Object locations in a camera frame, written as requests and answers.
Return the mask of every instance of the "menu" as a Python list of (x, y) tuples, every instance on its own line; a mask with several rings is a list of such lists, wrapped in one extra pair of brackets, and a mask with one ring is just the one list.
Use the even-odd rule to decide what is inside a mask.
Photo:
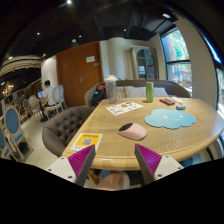
[(113, 115), (117, 116), (120, 114), (124, 114), (136, 109), (139, 109), (141, 107), (144, 107), (140, 104), (137, 104), (135, 102), (129, 101), (121, 104), (117, 104), (114, 106), (106, 107), (107, 110), (109, 110)]

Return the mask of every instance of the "sofa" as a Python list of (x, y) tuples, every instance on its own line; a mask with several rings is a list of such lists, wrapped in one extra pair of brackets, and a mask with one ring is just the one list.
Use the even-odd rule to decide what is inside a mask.
[[(121, 80), (117, 81), (117, 98), (136, 98), (146, 96), (146, 82), (153, 82), (155, 97), (182, 97), (191, 98), (190, 93), (178, 83), (166, 80)], [(101, 84), (93, 86), (85, 94), (85, 103), (91, 106), (91, 99), (96, 91), (96, 87)]]

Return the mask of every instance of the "chandelier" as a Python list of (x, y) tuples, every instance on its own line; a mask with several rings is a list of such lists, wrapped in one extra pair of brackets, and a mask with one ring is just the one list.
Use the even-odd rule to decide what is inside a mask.
[(3, 95), (4, 97), (7, 97), (10, 95), (10, 93), (12, 92), (12, 89), (13, 89), (13, 86), (9, 85), (9, 82), (6, 83), (6, 87), (5, 89), (3, 90)]

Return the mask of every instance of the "table leg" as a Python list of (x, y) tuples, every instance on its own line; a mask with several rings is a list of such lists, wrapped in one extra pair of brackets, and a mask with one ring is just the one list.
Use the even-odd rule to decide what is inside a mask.
[(41, 109), (41, 111), (42, 111), (42, 115), (43, 115), (43, 118), (40, 120), (40, 122), (45, 122), (45, 121), (47, 121), (48, 119), (47, 119), (47, 117), (46, 117), (45, 114), (44, 114), (44, 109), (43, 109), (43, 107), (42, 107), (41, 101), (39, 101), (39, 105), (40, 105), (40, 109)]

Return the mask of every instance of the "green bottle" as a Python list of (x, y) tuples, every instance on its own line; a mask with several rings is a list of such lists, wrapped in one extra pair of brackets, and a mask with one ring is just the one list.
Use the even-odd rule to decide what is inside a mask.
[(146, 82), (146, 102), (153, 102), (153, 82)]

